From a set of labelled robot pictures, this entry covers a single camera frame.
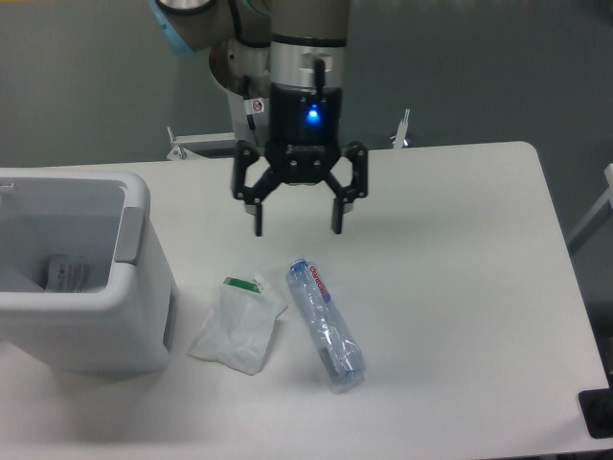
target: green tape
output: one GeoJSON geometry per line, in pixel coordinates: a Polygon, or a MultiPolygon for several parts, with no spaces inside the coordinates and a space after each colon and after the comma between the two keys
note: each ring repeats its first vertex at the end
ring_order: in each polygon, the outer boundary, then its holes
{"type": "Polygon", "coordinates": [[[257,292],[260,294],[260,288],[255,283],[251,283],[249,281],[239,280],[238,278],[226,278],[223,282],[224,285],[234,286],[235,288],[241,288],[245,290],[250,290],[251,292],[257,292]]]}

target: trash bin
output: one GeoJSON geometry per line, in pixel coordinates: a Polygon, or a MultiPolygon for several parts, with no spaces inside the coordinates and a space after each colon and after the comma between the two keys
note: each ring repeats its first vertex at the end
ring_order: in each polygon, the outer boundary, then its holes
{"type": "Polygon", "coordinates": [[[128,172],[0,169],[0,337],[63,370],[169,362],[176,290],[128,172]]]}

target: plastic bottle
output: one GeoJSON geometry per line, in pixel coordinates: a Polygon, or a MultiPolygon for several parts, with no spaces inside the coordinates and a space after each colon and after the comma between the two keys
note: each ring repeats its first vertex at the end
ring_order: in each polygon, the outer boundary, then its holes
{"type": "Polygon", "coordinates": [[[364,379],[364,357],[335,307],[317,267],[302,257],[296,257],[289,266],[286,280],[324,361],[332,389],[342,392],[356,386],[364,379]]]}

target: gray floor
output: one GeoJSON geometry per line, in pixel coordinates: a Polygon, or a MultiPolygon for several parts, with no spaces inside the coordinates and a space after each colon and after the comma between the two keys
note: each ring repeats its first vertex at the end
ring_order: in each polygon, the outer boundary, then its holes
{"type": "MultiPolygon", "coordinates": [[[[613,162],[609,1],[354,0],[342,138],[387,147],[524,140],[567,234],[613,162]]],[[[141,1],[0,5],[0,166],[161,160],[175,134],[230,130],[206,53],[175,58],[141,1]]],[[[613,223],[575,258],[613,325],[613,223]]]]}

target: bottle cap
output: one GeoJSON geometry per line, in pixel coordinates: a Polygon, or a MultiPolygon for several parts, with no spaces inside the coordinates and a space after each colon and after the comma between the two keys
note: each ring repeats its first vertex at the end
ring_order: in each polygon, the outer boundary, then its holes
{"type": "Polygon", "coordinates": [[[305,256],[301,256],[301,255],[296,254],[295,256],[293,256],[291,258],[291,262],[289,263],[289,267],[291,268],[295,264],[299,264],[300,262],[306,262],[306,261],[307,260],[305,259],[305,256]]]}

